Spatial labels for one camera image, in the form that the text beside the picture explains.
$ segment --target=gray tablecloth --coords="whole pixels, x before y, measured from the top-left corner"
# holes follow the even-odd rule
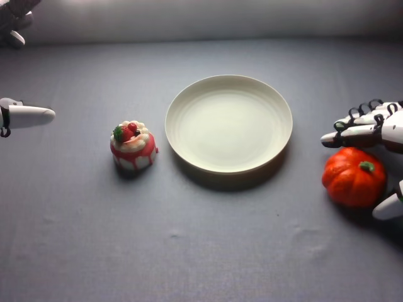
[[[266,182],[195,181],[164,135],[175,95],[217,74],[265,81],[293,134]],[[335,208],[319,138],[350,107],[403,99],[403,44],[261,40],[0,50],[0,96],[51,106],[52,124],[0,140],[0,301],[398,301],[403,228]],[[135,179],[109,149],[122,120],[160,154]],[[373,150],[403,179],[402,161]]]

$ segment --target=white plate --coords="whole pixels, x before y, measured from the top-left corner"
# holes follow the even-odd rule
[[[269,85],[240,75],[217,75],[175,97],[165,131],[174,151],[189,164],[237,174],[265,165],[283,150],[292,115]]]

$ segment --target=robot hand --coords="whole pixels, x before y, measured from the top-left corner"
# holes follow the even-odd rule
[[[334,123],[336,132],[321,138],[323,146],[372,147],[382,144],[387,150],[403,154],[403,101],[384,103],[374,99],[358,108],[351,108],[349,115]],[[387,220],[403,215],[403,181],[396,193],[382,201],[372,212],[373,217]]]
[[[19,30],[33,22],[31,9],[41,0],[0,0],[0,40],[9,46],[20,49],[25,45]]]
[[[0,99],[0,137],[9,137],[10,129],[27,128],[50,123],[55,112],[48,108],[27,106],[23,101]]]

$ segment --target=miniature cake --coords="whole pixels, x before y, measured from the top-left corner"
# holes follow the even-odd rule
[[[158,153],[154,137],[138,121],[119,124],[111,134],[110,146],[116,164],[129,171],[152,165]]]

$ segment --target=plate rim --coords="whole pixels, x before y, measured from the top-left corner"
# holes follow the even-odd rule
[[[273,156],[273,157],[272,157],[271,159],[269,159],[268,161],[266,161],[266,162],[264,162],[264,163],[262,163],[262,164],[260,164],[260,165],[257,165],[256,167],[252,167],[252,168],[249,168],[249,169],[243,169],[243,170],[239,170],[239,171],[234,171],[234,172],[226,172],[226,171],[217,171],[217,170],[204,169],[204,168],[202,168],[202,167],[200,167],[200,166],[195,165],[194,163],[190,162],[189,160],[186,160],[181,154],[179,154],[179,152],[175,149],[174,145],[172,144],[172,142],[171,142],[170,139],[169,139],[169,135],[168,135],[168,133],[167,133],[167,118],[168,118],[169,111],[170,111],[170,109],[171,109],[173,103],[175,102],[175,100],[178,98],[178,96],[181,95],[182,92],[184,92],[185,90],[187,90],[187,89],[190,88],[191,86],[193,86],[193,85],[195,85],[195,84],[197,84],[197,83],[199,83],[199,82],[201,82],[201,81],[205,81],[205,80],[212,79],[212,78],[219,78],[219,77],[241,77],[241,78],[245,78],[245,79],[249,79],[249,80],[254,80],[254,81],[257,81],[257,82],[260,82],[260,83],[264,84],[265,86],[268,86],[269,88],[271,88],[272,90],[274,90],[274,92],[277,93],[277,94],[279,95],[279,97],[281,97],[281,99],[284,101],[284,103],[285,103],[285,105],[286,105],[286,107],[287,107],[288,112],[290,113],[290,117],[291,117],[291,119],[290,119],[291,131],[290,131],[289,136],[288,136],[287,139],[285,140],[284,145],[281,146],[281,149],[279,150],[279,152],[278,152],[275,156]],[[289,141],[290,141],[290,139],[291,139],[291,134],[292,134],[292,131],[293,131],[293,116],[292,116],[292,111],[291,111],[290,105],[288,105],[287,101],[286,101],[285,98],[281,95],[281,93],[279,93],[279,92],[278,92],[275,88],[273,88],[271,85],[269,85],[269,84],[267,84],[267,83],[265,83],[265,82],[263,82],[263,81],[260,81],[260,80],[258,80],[258,79],[255,79],[255,78],[253,78],[253,77],[248,77],[248,76],[246,76],[246,75],[244,76],[244,75],[239,75],[239,74],[220,74],[220,75],[212,75],[212,76],[210,76],[210,77],[205,77],[205,78],[203,78],[203,79],[197,80],[197,81],[195,81],[195,82],[193,82],[193,83],[187,85],[187,86],[186,86],[185,88],[183,88],[179,93],[177,93],[177,95],[175,96],[175,98],[171,101],[171,104],[169,104],[169,107],[168,107],[168,109],[167,109],[167,111],[166,111],[164,127],[165,127],[165,136],[166,136],[166,138],[167,138],[167,140],[168,140],[169,145],[171,146],[171,148],[173,149],[173,151],[175,152],[175,154],[176,154],[177,156],[179,156],[183,161],[185,161],[185,162],[186,162],[187,164],[189,164],[190,166],[195,167],[195,168],[197,168],[198,170],[201,170],[201,171],[204,171],[204,172],[207,172],[207,173],[212,173],[212,174],[218,174],[218,175],[238,175],[238,174],[244,174],[244,173],[248,173],[248,172],[252,172],[252,171],[258,170],[258,169],[264,167],[265,165],[269,164],[272,160],[274,160],[277,156],[279,156],[279,155],[281,154],[281,152],[282,152],[282,151],[284,150],[284,148],[288,145],[288,143],[289,143]]]

